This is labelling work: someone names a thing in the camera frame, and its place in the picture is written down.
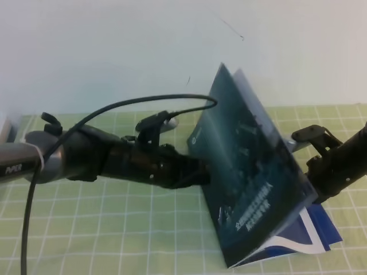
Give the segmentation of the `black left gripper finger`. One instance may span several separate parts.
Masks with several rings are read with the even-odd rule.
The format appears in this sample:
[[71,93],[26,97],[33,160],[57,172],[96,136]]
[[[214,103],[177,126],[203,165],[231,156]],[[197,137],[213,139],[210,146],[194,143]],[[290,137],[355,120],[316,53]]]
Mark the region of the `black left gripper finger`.
[[205,186],[210,183],[210,171],[206,161],[190,156],[180,156],[175,165],[173,189]]

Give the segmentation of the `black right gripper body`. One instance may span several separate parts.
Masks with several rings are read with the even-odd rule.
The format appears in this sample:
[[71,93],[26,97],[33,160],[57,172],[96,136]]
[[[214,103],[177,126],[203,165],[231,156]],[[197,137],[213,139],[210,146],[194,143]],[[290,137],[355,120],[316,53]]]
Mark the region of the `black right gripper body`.
[[314,203],[321,204],[361,178],[361,147],[345,143],[309,161],[308,167],[307,177],[318,195]]

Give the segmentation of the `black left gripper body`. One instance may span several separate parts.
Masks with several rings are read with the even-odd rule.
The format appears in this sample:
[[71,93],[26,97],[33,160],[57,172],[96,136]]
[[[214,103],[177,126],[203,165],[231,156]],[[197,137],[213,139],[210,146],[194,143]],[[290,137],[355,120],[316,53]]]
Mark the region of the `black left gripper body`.
[[126,140],[103,141],[96,146],[98,175],[159,186],[186,187],[186,157],[171,145],[138,145]]

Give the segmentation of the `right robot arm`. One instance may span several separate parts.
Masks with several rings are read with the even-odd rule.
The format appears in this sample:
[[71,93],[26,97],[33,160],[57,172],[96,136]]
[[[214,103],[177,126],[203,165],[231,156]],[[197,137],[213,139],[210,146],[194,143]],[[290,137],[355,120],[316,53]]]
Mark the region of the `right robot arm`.
[[366,127],[346,142],[329,150],[321,147],[319,156],[307,162],[309,181],[321,204],[366,175]]

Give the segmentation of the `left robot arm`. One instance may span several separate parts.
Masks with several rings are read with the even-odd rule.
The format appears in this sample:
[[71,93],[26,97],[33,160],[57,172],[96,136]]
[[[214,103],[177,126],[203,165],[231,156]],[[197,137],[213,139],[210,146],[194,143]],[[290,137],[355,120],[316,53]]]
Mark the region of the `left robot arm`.
[[47,124],[42,131],[29,132],[18,143],[1,144],[1,182],[31,180],[39,168],[38,184],[61,179],[94,182],[99,176],[166,189],[210,183],[203,160],[181,155],[169,144],[151,143],[145,138],[152,132],[149,128],[138,136],[119,137],[83,125],[45,159],[66,131],[55,117],[43,116]]

